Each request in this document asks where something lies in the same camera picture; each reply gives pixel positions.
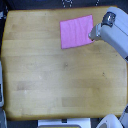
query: wooden tabletop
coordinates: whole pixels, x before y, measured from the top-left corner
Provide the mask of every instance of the wooden tabletop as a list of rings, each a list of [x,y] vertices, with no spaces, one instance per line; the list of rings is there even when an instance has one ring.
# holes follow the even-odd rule
[[[1,61],[5,111],[11,120],[121,115],[127,104],[125,61],[104,41],[62,50],[62,20],[108,7],[10,11]]]

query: pink cloth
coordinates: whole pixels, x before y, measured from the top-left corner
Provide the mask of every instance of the pink cloth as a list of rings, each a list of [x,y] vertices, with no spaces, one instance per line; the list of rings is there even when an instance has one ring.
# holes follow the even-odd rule
[[[71,48],[92,43],[88,34],[93,28],[92,15],[61,21],[61,48]]]

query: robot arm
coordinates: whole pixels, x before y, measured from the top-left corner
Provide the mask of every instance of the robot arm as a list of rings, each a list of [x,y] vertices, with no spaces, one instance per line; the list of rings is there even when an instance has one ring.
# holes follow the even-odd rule
[[[89,34],[91,40],[104,40],[128,63],[128,14],[116,7],[110,7],[102,23],[97,24]]]
[[[128,15],[119,8],[110,7],[102,23],[97,24],[89,33],[91,40],[104,40],[128,63]],[[114,115],[106,116],[97,128],[128,128],[128,105],[121,118]]]

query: floor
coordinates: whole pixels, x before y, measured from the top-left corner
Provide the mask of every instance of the floor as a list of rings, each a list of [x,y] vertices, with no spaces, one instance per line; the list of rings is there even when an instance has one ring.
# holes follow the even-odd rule
[[[63,7],[83,7],[83,6],[101,6],[101,5],[117,5],[119,8],[123,9],[125,12],[128,13],[128,1],[127,0],[98,0],[99,2],[95,2],[97,0],[90,0],[88,4],[86,0],[71,0],[71,3],[67,3],[67,0],[63,0],[65,2],[61,2],[58,5],[59,8]],[[0,0],[0,47],[2,44],[2,34],[4,30],[4,23],[6,20],[7,8],[6,5]],[[91,126],[92,128],[96,128],[97,124],[100,122],[99,118],[91,119]],[[8,128],[36,128],[38,121],[8,121]]]

